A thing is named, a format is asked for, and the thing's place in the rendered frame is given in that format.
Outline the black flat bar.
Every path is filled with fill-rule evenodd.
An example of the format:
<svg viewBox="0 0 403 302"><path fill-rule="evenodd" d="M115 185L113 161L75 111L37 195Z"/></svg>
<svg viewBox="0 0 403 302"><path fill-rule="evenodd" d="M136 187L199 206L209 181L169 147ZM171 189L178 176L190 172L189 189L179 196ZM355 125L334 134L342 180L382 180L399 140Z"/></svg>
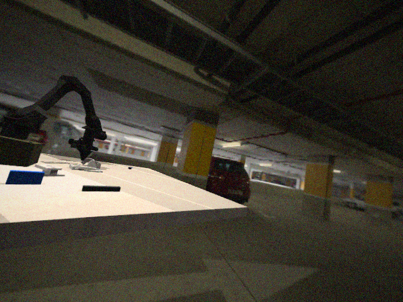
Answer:
<svg viewBox="0 0 403 302"><path fill-rule="evenodd" d="M92 191L120 191L120 186L82 185L82 192Z"/></svg>

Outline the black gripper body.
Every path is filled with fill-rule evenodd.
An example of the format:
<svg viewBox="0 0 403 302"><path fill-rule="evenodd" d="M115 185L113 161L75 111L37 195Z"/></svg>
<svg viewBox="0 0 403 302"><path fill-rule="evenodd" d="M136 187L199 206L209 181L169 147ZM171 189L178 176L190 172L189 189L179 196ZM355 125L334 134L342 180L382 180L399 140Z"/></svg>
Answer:
<svg viewBox="0 0 403 302"><path fill-rule="evenodd" d="M98 147L93 146L93 142L95 142L94 138L91 137L81 137L82 141L80 144L73 143L71 144L71 148L78 148L80 150L94 150L98 151Z"/></svg>

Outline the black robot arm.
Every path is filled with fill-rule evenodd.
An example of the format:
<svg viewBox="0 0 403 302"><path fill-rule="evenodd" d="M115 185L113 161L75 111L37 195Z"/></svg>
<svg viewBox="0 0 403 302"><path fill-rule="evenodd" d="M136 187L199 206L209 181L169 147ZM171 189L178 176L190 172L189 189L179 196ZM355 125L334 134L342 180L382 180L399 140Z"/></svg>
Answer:
<svg viewBox="0 0 403 302"><path fill-rule="evenodd" d="M106 140L106 132L102 130L101 122L96 116L90 91L86 89L85 85L78 78L70 75L62 75L57 81L57 86L35 104L20 109L15 114L4 116L5 124L0 135L18 140L26 140L30 134L29 128L33 128L35 125L43 123L44 120L49 118L46 115L47 110L71 91L75 91L81 95L86 113L85 123L87 126L82 127L86 129L83 136Z"/></svg>

